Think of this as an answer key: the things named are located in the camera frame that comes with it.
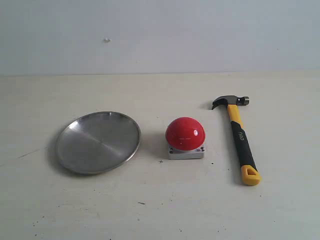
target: metal plate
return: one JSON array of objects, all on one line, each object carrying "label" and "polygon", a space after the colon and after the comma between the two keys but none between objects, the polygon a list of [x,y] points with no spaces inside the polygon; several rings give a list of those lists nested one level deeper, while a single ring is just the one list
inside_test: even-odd
[{"label": "metal plate", "polygon": [[58,137],[56,154],[65,168],[79,174],[99,174],[128,161],[137,151],[138,124],[119,112],[82,116]]}]

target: table surface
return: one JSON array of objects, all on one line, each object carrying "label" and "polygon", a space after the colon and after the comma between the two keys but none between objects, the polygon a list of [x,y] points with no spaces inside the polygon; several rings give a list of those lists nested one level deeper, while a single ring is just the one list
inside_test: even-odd
[{"label": "table surface", "polygon": [[[239,111],[262,181],[244,186],[221,95]],[[320,71],[0,78],[0,239],[320,237]],[[99,175],[57,163],[57,135],[115,111],[141,128],[132,159]],[[178,117],[206,131],[203,159],[168,160]]]}]

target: hammer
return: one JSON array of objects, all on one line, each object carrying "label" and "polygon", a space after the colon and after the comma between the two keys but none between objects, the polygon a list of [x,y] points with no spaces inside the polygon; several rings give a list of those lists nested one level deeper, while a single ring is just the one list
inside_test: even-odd
[{"label": "hammer", "polygon": [[257,171],[254,158],[249,147],[248,139],[244,131],[237,105],[244,106],[249,104],[249,97],[237,97],[233,95],[220,96],[212,103],[212,109],[219,105],[225,105],[231,121],[234,144],[241,167],[242,181],[246,185],[257,185],[261,176]]}]

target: plate rim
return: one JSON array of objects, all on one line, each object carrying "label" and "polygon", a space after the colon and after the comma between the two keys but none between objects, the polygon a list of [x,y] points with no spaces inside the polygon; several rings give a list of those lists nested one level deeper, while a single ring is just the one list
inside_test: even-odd
[{"label": "plate rim", "polygon": [[[101,171],[82,172],[82,171],[77,171],[77,170],[71,169],[71,168],[69,168],[69,167],[66,167],[66,166],[63,164],[63,162],[62,162],[62,160],[61,160],[61,158],[60,158],[60,156],[59,156],[59,154],[58,154],[58,143],[59,143],[59,141],[60,141],[61,136],[67,131],[67,129],[68,129],[74,122],[77,122],[77,121],[79,121],[80,119],[83,119],[83,118],[85,118],[85,117],[87,117],[87,116],[90,116],[90,115],[109,114],[109,113],[113,113],[113,114],[118,114],[118,115],[124,116],[124,117],[130,119],[130,120],[134,123],[134,125],[136,126],[136,128],[137,128],[137,130],[138,130],[138,143],[137,143],[134,151],[131,153],[131,155],[130,155],[126,160],[120,162],[119,164],[117,164],[117,165],[115,165],[115,166],[113,166],[113,167],[110,167],[110,168],[101,170]],[[65,169],[67,169],[67,170],[69,170],[69,171],[71,171],[71,172],[73,172],[73,173],[76,173],[76,174],[95,175],[95,174],[101,174],[101,173],[110,171],[110,170],[112,170],[112,169],[115,169],[115,168],[121,166],[122,164],[126,163],[127,161],[129,161],[129,160],[135,155],[135,153],[138,151],[138,148],[139,148],[139,146],[140,146],[140,143],[141,143],[141,130],[140,130],[139,125],[137,124],[137,122],[136,122],[133,118],[131,118],[130,116],[128,116],[128,115],[126,115],[126,114],[123,114],[123,113],[121,113],[121,112],[117,112],[117,111],[97,111],[97,112],[92,112],[92,113],[89,113],[89,114],[87,114],[87,115],[83,115],[83,116],[81,116],[81,117],[78,117],[77,119],[73,120],[70,124],[68,124],[68,125],[63,129],[63,131],[59,134],[59,136],[57,137],[57,139],[56,139],[56,141],[55,141],[54,153],[55,153],[56,157],[58,158],[58,162],[59,162]]]}]

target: red dome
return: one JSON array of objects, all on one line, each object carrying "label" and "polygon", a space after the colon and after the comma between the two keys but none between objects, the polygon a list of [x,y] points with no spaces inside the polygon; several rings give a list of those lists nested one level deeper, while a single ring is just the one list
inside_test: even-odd
[{"label": "red dome", "polygon": [[189,151],[200,147],[205,141],[206,134],[197,120],[180,117],[170,123],[165,138],[175,149]]}]

